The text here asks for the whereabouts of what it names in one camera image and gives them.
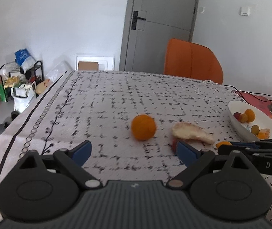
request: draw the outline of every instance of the chair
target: chair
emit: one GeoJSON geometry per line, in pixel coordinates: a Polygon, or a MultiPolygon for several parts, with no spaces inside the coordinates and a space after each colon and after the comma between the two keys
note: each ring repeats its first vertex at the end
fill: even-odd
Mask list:
{"type": "Polygon", "coordinates": [[[223,71],[213,52],[178,39],[169,40],[164,74],[223,83],[223,71]]]}

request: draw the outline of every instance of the black stripe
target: black stripe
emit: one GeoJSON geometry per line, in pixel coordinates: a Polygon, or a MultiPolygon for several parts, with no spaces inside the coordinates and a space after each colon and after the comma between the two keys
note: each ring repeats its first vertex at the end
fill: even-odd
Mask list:
{"type": "Polygon", "coordinates": [[[4,155],[3,155],[3,157],[2,157],[2,160],[1,160],[1,163],[0,163],[0,174],[1,174],[1,171],[2,171],[2,169],[3,169],[4,164],[5,164],[5,162],[6,162],[6,158],[7,158],[8,154],[9,154],[11,148],[12,148],[12,145],[14,144],[14,141],[15,141],[16,137],[17,137],[17,136],[21,133],[21,131],[24,129],[25,125],[28,123],[28,121],[30,120],[32,114],[34,113],[35,109],[37,109],[37,107],[39,106],[39,104],[41,103],[41,101],[45,98],[45,96],[49,93],[49,91],[53,88],[53,86],[54,86],[55,84],[57,84],[57,82],[58,82],[63,76],[61,76],[61,77],[60,77],[60,78],[59,78],[59,79],[51,86],[51,88],[48,89],[47,92],[42,96],[42,98],[41,98],[41,99],[39,100],[39,102],[36,104],[36,106],[34,107],[34,109],[29,113],[27,119],[25,120],[25,122],[23,123],[23,125],[21,126],[21,128],[17,131],[17,133],[16,133],[16,134],[13,136],[13,138],[11,139],[11,142],[10,142],[10,144],[9,144],[9,146],[8,146],[8,148],[7,148],[7,150],[6,150],[6,152],[4,153],[4,155]]]}

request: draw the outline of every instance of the green object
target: green object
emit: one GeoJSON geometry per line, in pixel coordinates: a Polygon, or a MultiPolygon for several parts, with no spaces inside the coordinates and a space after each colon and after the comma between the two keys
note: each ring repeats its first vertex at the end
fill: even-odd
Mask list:
{"type": "Polygon", "coordinates": [[[0,83],[0,100],[2,102],[6,102],[7,101],[7,93],[6,90],[3,88],[3,85],[0,83]]]}

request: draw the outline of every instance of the wall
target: wall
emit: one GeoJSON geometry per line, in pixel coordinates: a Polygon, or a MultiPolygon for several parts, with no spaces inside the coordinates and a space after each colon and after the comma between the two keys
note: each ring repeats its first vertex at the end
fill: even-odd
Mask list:
{"type": "Polygon", "coordinates": [[[199,0],[193,42],[209,47],[224,84],[272,94],[272,0],[199,0]],[[250,6],[250,16],[239,15],[250,6]]]}
{"type": "Polygon", "coordinates": [[[76,56],[115,57],[119,68],[127,0],[0,0],[0,66],[28,47],[47,73],[76,56]]]}

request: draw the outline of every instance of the brown cardboard box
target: brown cardboard box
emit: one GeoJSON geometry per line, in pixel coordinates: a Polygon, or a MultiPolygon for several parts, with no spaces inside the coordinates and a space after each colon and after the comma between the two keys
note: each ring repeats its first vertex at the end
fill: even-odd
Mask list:
{"type": "Polygon", "coordinates": [[[98,62],[79,61],[78,70],[99,70],[98,62]]]}

